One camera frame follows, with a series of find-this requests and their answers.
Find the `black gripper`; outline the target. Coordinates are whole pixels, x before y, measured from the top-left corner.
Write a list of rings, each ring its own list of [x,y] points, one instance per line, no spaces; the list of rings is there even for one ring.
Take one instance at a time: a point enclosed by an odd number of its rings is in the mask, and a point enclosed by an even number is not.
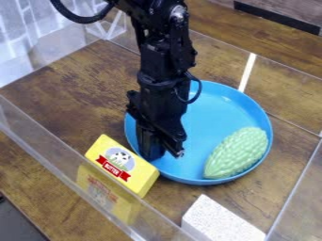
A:
[[[129,91],[127,111],[137,120],[139,154],[154,161],[171,153],[183,156],[186,131],[182,116],[187,109],[190,80],[181,74],[161,82],[139,72],[139,91]]]

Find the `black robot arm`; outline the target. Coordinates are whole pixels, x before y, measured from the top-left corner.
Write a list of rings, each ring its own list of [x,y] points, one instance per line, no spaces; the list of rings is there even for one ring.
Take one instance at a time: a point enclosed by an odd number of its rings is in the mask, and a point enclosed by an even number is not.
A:
[[[197,50],[183,0],[105,0],[131,18],[141,54],[139,90],[129,91],[127,113],[137,122],[139,155],[149,161],[166,153],[181,157],[186,131],[182,117],[197,101],[189,69]]]

